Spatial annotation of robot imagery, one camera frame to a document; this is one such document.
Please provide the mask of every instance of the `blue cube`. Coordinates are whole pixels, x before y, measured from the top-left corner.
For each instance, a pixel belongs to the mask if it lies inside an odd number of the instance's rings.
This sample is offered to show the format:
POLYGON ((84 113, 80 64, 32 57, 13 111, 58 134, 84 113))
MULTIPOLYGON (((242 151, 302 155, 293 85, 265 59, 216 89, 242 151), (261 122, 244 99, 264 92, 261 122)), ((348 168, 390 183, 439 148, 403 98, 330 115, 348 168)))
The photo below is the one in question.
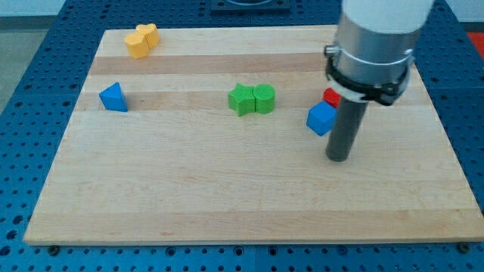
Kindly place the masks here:
POLYGON ((322 101, 309 110, 306 125, 317 135, 323 136, 333 128, 337 110, 322 101))
POLYGON ((118 82, 114 83, 112 86, 102 91, 99 94, 106 110, 117 110, 121 112, 127 112, 128 106, 126 106, 126 99, 124 97, 123 91, 121 91, 121 86, 118 82))

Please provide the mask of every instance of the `wood grain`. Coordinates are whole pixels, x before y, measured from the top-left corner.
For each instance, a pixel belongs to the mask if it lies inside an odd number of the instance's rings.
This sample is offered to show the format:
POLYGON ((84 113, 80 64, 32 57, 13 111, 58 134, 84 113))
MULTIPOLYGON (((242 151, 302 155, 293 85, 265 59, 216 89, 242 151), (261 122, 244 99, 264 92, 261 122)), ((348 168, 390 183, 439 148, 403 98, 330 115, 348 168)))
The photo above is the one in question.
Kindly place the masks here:
POLYGON ((162 45, 136 65, 116 43, 127 31, 107 31, 25 241, 484 239, 482 214, 414 67, 394 106, 370 104, 349 160, 331 162, 327 136, 307 128, 306 117, 328 86, 320 50, 334 27, 271 29, 160 29, 162 45), (209 45, 220 41, 225 47, 217 53, 209 45), (164 61, 170 58, 176 62, 164 61), (245 61, 234 68, 235 59, 245 61), (126 94, 127 113, 106 111, 98 100, 114 81, 126 94), (227 93, 238 82, 272 84, 276 109, 236 117, 227 93))

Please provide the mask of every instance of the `green block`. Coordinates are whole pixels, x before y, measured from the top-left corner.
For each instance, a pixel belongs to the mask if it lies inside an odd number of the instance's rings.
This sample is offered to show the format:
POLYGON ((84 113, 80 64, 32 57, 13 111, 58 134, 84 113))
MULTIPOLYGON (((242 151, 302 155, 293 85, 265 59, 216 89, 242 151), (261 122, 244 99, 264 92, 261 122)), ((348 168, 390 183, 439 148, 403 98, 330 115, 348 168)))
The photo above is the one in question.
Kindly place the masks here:
POLYGON ((270 113, 275 106, 275 90, 269 84, 257 85, 253 90, 253 95, 256 98, 256 112, 270 113))
POLYGON ((237 83, 235 89, 228 93, 228 107, 235 110, 238 116, 256 112, 256 99, 252 86, 237 83))

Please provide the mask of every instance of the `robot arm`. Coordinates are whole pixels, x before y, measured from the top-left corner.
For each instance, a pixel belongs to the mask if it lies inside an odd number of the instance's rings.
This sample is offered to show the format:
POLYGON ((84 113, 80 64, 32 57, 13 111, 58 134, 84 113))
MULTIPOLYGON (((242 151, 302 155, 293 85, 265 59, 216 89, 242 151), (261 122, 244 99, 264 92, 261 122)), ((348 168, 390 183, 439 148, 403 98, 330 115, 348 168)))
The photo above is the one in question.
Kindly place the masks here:
POLYGON ((368 101, 389 106, 407 86, 412 52, 433 0, 343 0, 326 74, 341 94, 327 156, 347 159, 368 101))

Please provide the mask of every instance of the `yellow toy block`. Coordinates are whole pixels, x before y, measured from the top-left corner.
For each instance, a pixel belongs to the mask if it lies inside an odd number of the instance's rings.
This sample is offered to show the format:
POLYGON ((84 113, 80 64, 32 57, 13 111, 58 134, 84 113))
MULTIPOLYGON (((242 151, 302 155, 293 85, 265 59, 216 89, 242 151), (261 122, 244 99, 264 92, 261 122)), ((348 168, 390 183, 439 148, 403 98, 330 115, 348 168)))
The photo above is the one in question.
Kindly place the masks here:
POLYGON ((160 42, 160 37, 158 36, 157 25, 150 23, 148 25, 137 25, 136 30, 146 37, 148 41, 148 46, 153 48, 160 42))
POLYGON ((128 53, 133 58, 142 58, 148 55, 150 47, 143 34, 135 32, 126 36, 124 40, 128 53))

